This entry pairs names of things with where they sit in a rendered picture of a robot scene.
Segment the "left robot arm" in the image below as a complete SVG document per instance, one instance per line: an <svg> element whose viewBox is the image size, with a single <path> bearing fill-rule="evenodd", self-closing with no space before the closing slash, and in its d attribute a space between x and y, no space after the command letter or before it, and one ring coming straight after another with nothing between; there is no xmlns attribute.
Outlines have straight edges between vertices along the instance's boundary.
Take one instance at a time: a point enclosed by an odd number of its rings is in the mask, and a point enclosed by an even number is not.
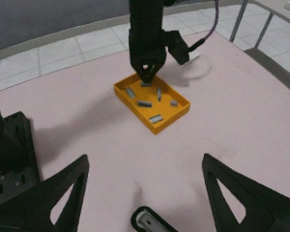
<svg viewBox="0 0 290 232"><path fill-rule="evenodd" d="M163 14L163 6L170 7L187 1L129 0L130 14L153 18ZM180 66L189 61L189 57L186 58L174 44L167 48L167 52ZM0 111L0 205L35 184L25 115L18 111L2 118Z"/></svg>

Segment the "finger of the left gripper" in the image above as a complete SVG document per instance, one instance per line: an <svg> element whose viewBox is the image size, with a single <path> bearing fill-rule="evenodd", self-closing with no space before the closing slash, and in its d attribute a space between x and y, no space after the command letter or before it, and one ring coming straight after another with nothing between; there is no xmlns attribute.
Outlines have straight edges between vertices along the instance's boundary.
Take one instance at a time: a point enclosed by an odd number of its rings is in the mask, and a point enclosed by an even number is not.
<svg viewBox="0 0 290 232"><path fill-rule="evenodd" d="M150 83L156 73L164 66L165 62L143 63L143 64L131 64L130 66L139 75L143 83ZM140 69L140 66L154 66L148 77L145 77L144 73Z"/></svg>
<svg viewBox="0 0 290 232"><path fill-rule="evenodd" d="M140 69L142 70L144 75L149 75L151 70L152 70L152 68L153 68L153 66L148 66L147 69L145 70L143 66L140 66Z"/></svg>

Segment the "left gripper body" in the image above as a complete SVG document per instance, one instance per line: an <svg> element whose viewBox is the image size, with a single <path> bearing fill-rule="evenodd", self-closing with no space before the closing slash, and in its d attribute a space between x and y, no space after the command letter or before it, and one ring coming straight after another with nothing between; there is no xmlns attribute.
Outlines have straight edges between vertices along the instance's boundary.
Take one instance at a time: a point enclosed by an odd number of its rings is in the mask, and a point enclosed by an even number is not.
<svg viewBox="0 0 290 232"><path fill-rule="evenodd" d="M162 29L162 15L153 18L130 15L129 51L131 64L164 62L167 56L165 48L172 44L186 58L189 57L189 47L182 39L179 30L164 31Z"/></svg>

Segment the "orange tray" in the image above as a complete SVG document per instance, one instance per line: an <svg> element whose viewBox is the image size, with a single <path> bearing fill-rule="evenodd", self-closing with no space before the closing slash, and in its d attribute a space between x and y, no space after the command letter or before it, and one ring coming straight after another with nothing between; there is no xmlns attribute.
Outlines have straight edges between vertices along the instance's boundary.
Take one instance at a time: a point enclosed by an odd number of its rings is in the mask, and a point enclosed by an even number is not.
<svg viewBox="0 0 290 232"><path fill-rule="evenodd" d="M138 74L134 73L116 82L114 92L153 135L157 135L189 112L190 101L157 75L152 79L152 86L141 87L141 81ZM134 98L130 98L125 90L130 87L135 93ZM160 101L158 101L158 87L161 92ZM177 107L170 106L171 100L178 102ZM152 102L152 108L137 106L137 101ZM153 124L149 118L159 114L162 121Z"/></svg>

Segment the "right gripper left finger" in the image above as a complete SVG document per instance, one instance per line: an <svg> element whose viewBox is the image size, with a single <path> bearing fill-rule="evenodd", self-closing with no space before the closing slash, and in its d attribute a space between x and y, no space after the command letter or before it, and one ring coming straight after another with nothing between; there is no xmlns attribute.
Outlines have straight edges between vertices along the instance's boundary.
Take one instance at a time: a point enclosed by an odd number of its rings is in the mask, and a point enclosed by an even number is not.
<svg viewBox="0 0 290 232"><path fill-rule="evenodd" d="M0 224L43 232L77 232L89 168L88 156L83 154L58 173L4 202L0 205ZM54 226L51 211L71 186L69 199Z"/></svg>

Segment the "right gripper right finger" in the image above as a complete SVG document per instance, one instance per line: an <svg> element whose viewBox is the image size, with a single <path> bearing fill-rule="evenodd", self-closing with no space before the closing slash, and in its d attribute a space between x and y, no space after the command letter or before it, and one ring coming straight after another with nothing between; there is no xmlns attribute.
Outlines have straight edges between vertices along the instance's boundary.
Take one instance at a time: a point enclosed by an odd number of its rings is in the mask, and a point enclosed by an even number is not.
<svg viewBox="0 0 290 232"><path fill-rule="evenodd" d="M235 171L208 153L204 154L201 167L217 232L290 232L289 197ZM218 181L245 207L246 216L241 223L226 202Z"/></svg>

